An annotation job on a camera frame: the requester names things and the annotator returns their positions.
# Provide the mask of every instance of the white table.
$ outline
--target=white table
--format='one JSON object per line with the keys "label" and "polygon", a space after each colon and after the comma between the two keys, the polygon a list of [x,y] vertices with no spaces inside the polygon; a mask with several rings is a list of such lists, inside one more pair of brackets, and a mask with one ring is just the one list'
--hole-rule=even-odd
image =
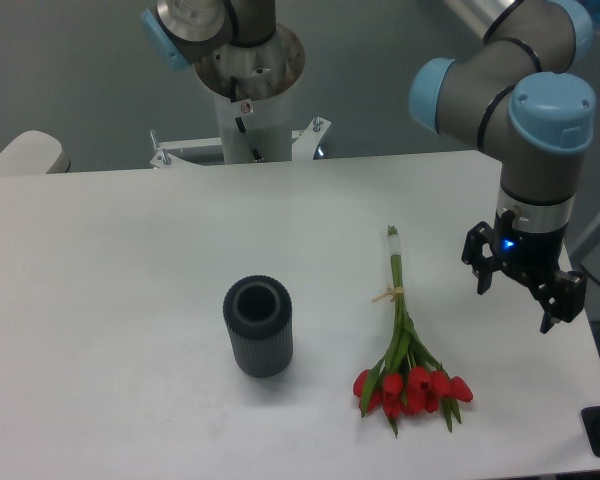
{"label": "white table", "polygon": [[[0,479],[486,478],[600,469],[587,319],[538,332],[502,275],[460,261],[499,165],[473,152],[0,179]],[[420,336],[471,385],[464,423],[381,412],[351,385],[387,346],[386,227]],[[255,380],[229,287],[290,291],[294,358]]]}

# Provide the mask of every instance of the flower head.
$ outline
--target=flower head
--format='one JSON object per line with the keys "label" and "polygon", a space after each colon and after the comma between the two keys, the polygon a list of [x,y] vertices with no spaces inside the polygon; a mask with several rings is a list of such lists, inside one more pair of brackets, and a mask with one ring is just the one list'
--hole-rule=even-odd
{"label": "flower head", "polygon": [[402,379],[402,375],[399,373],[390,373],[382,382],[382,392],[386,397],[389,398],[397,398],[400,393],[402,393],[402,388],[404,387],[404,380]]}
{"label": "flower head", "polygon": [[424,367],[413,367],[409,371],[407,383],[415,390],[429,390],[430,377],[429,372]]}
{"label": "flower head", "polygon": [[353,382],[353,394],[360,398],[362,397],[362,387],[364,387],[364,382],[367,379],[367,375],[369,375],[369,370],[363,370],[356,378],[356,381]]}
{"label": "flower head", "polygon": [[442,370],[434,370],[431,372],[431,390],[439,397],[448,397],[451,395],[451,383],[449,377]]}
{"label": "flower head", "polygon": [[451,379],[451,397],[469,403],[473,400],[473,392],[462,378],[453,377]]}

